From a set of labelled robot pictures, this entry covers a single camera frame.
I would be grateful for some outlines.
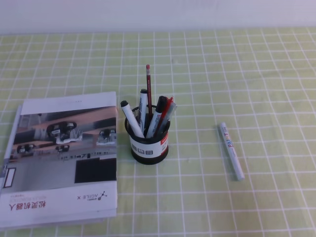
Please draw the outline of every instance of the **black mesh pen holder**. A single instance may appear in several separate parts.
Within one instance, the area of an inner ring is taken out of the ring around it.
[[[156,110],[156,106],[152,106],[153,113]],[[136,120],[138,119],[138,107],[132,110]],[[146,109],[146,121],[148,119],[148,106]],[[146,137],[149,127],[149,122],[145,123],[144,136]],[[131,152],[135,160],[142,164],[157,164],[166,158],[168,147],[168,130],[170,127],[170,121],[168,121],[165,129],[161,134],[157,134],[152,138],[136,137],[133,130],[129,126],[129,122],[125,119],[125,129],[129,134],[129,140],[131,144]]]

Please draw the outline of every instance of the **red pencil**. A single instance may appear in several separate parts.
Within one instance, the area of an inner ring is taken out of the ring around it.
[[[152,111],[152,86],[150,82],[150,66],[149,64],[146,65],[146,75],[147,75],[147,98],[148,98],[148,114],[149,114],[149,121],[153,117]]]

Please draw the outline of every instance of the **white paint marker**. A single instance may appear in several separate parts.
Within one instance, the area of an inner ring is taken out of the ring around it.
[[[233,142],[231,141],[228,130],[226,128],[226,124],[224,122],[221,123],[221,132],[222,132],[225,144],[226,144],[226,148],[227,148],[229,157],[233,163],[233,167],[234,167],[237,179],[238,179],[238,181],[241,181],[241,180],[245,179],[245,175],[243,174],[243,171],[241,169],[238,157],[236,155],[235,148],[233,146]]]
[[[162,111],[165,109],[166,105],[167,105],[167,98],[164,96],[160,96],[158,99],[156,110],[153,115],[153,119],[150,122],[146,138],[151,138],[155,134],[158,123],[160,121]]]
[[[140,127],[138,126],[137,120],[132,112],[132,110],[130,109],[130,105],[128,104],[128,102],[126,100],[123,100],[120,103],[120,106],[128,120],[129,126],[132,128],[134,134],[136,137],[141,137],[141,138],[145,138],[142,130],[140,129]]]
[[[138,124],[143,134],[145,130],[146,107],[147,107],[147,90],[141,89],[139,107],[138,107]]]

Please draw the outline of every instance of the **marker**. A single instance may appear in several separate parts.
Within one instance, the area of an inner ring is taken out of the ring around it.
[[[138,108],[138,124],[139,124],[140,130],[142,131],[143,134],[144,134],[144,130],[145,130],[146,105],[147,105],[147,90],[141,89],[139,108]]]
[[[151,120],[153,117],[153,111],[152,111],[152,86],[150,82],[149,64],[146,65],[146,76],[147,76],[148,115],[149,115],[149,120]]]
[[[129,122],[129,126],[132,128],[135,136],[145,138],[143,133],[142,133],[142,130],[140,129],[140,127],[136,121],[136,118],[135,118],[132,110],[130,109],[130,105],[128,104],[128,102],[126,100],[123,100],[120,103],[120,106],[121,106],[128,122]]]
[[[235,148],[233,146],[233,143],[232,143],[231,138],[229,136],[228,130],[226,128],[226,124],[224,122],[221,123],[220,128],[221,128],[223,139],[224,139],[225,144],[226,144],[226,148],[228,150],[229,157],[233,163],[233,168],[234,168],[235,173],[237,175],[237,179],[238,179],[238,181],[241,181],[241,180],[245,179],[245,175],[243,174],[243,171],[241,169],[238,157],[236,155]]]
[[[160,127],[156,131],[156,134],[160,134],[163,132],[164,128],[166,127],[167,122],[172,118],[176,109],[177,109],[177,105],[174,102],[171,102],[166,115],[162,119]]]
[[[164,110],[166,104],[167,104],[167,98],[164,96],[160,96],[158,99],[156,110],[155,110],[154,115],[153,115],[153,119],[150,122],[146,138],[151,138],[155,134],[158,123],[160,121],[162,111]]]

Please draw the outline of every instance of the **book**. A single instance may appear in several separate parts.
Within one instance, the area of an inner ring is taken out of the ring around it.
[[[116,93],[29,99],[0,170],[0,230],[115,216]]]

